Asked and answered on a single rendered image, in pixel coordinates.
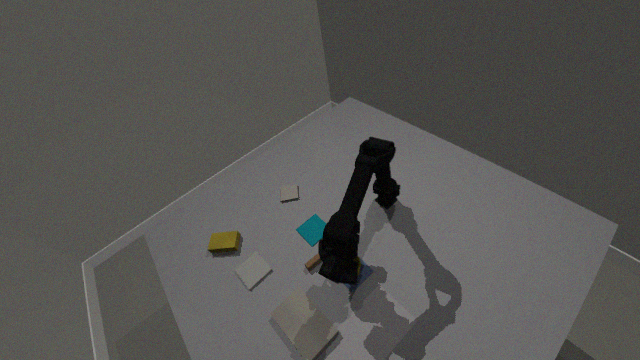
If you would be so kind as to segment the yellow rectangular block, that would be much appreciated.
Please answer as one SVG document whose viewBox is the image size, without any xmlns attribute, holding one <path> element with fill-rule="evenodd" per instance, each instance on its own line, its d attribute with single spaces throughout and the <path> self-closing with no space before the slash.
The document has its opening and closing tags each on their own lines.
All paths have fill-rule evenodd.
<svg viewBox="0 0 640 360">
<path fill-rule="evenodd" d="M 240 236 L 238 230 L 212 233 L 207 250 L 211 253 L 238 251 Z"/>
</svg>

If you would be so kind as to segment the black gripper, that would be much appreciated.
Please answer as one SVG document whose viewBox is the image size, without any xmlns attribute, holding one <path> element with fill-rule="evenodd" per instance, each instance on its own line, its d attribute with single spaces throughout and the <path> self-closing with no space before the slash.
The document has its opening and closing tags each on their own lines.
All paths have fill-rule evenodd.
<svg viewBox="0 0 640 360">
<path fill-rule="evenodd" d="M 360 222 L 358 221 L 358 231 L 357 233 L 360 234 Z M 354 261 L 354 258 L 358 258 L 358 244 L 359 244 L 359 235 L 358 235 L 358 243 L 357 243 L 357 247 L 355 250 L 355 254 L 353 256 L 351 256 L 351 260 L 348 261 L 348 264 L 344 270 L 344 273 L 340 279 L 339 283 L 342 284 L 356 284 L 357 283 L 357 278 L 358 278 L 358 261 Z"/>
</svg>

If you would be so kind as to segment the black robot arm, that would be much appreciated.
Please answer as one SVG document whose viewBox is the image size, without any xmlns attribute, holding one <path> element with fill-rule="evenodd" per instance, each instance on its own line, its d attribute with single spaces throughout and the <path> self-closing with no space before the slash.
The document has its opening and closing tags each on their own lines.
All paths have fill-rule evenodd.
<svg viewBox="0 0 640 360">
<path fill-rule="evenodd" d="M 355 254 L 358 243 L 358 213 L 373 173 L 376 180 L 373 193 L 375 201 L 389 209 L 397 201 L 400 185 L 391 177 L 390 162 L 395 153 L 392 141 L 369 137 L 359 149 L 355 169 L 340 209 L 331 216 L 319 241 L 322 266 L 318 274 L 339 284 L 344 270 Z M 396 199 L 396 200 L 395 200 Z"/>
</svg>

